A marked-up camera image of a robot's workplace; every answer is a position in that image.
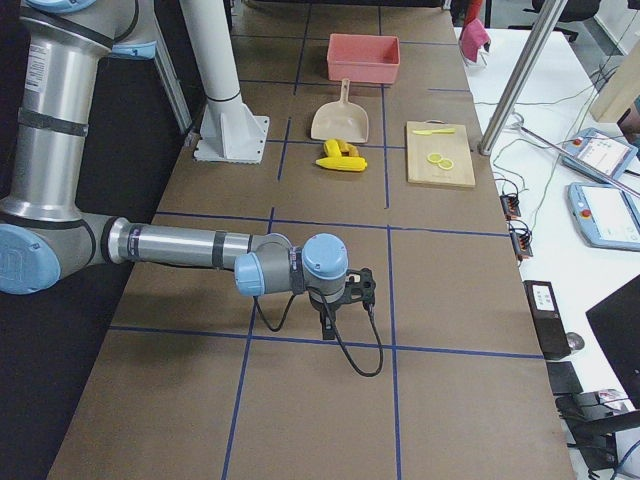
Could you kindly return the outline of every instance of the white desk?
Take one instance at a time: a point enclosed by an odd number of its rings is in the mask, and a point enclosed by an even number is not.
[[[491,47],[486,57],[488,65],[466,68],[483,129],[495,105],[480,102],[498,102],[528,34],[513,30],[489,30]],[[515,110],[524,116],[527,128],[553,143],[573,138],[573,134],[590,126],[612,136],[620,135],[615,124],[598,124],[589,114],[580,126],[581,111],[586,109],[594,92],[593,88],[588,88],[590,85],[588,75],[562,34],[553,33],[518,103],[554,102],[586,90],[575,98],[555,105],[516,105]],[[492,161],[503,147],[517,138],[532,140],[523,133],[504,130],[493,148]],[[557,154],[551,150],[516,142],[502,151],[497,161],[499,166],[517,172],[525,179],[528,191],[520,195],[520,208],[523,221],[530,227],[534,226],[535,209],[543,198],[556,159]],[[640,171],[637,159],[630,168]],[[522,188],[522,180],[516,175],[505,173],[505,176]],[[640,273],[640,253],[596,249],[585,244],[573,224],[566,201],[566,186],[576,181],[589,180],[561,164],[557,166],[535,222],[532,244],[534,257],[522,263],[520,274],[523,280],[552,282],[565,331],[577,332],[584,338],[585,348],[566,359],[573,363],[584,391],[603,388],[623,391],[591,331],[585,312]],[[621,181],[636,190],[640,189],[638,178],[625,174]],[[583,478],[584,472],[580,472],[579,467],[576,470],[578,478]]]

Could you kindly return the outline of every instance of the label on robot arm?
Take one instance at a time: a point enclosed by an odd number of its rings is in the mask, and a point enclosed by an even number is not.
[[[24,88],[42,93],[49,74],[51,50],[47,46],[32,44],[29,47],[29,62]]]
[[[551,290],[545,285],[532,285],[533,298],[536,302],[538,310],[544,310],[547,312],[555,311],[553,305],[553,299],[551,298]]]

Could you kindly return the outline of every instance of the wooden cutting board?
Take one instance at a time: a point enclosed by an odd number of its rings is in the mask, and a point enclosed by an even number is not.
[[[455,128],[455,133],[417,135],[413,130]],[[427,161],[431,153],[439,153],[453,161],[451,170],[443,170]],[[407,122],[407,176],[409,183],[475,187],[473,164],[467,129],[450,123]]]

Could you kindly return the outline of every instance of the office chair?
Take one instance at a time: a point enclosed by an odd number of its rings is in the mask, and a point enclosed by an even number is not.
[[[525,12],[540,13],[544,0],[532,0],[531,5],[533,8],[525,8]],[[598,13],[600,8],[600,0],[569,0],[564,7],[562,14],[560,15],[559,22],[581,22],[588,20]],[[509,25],[513,30],[531,30],[531,25]],[[565,28],[554,28],[557,32],[562,32],[569,38],[569,43],[573,43],[578,38],[578,32],[573,30],[567,30]]]

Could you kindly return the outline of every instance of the red plastic container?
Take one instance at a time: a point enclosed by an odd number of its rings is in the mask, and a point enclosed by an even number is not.
[[[400,66],[398,37],[332,33],[327,52],[329,80],[393,83]]]

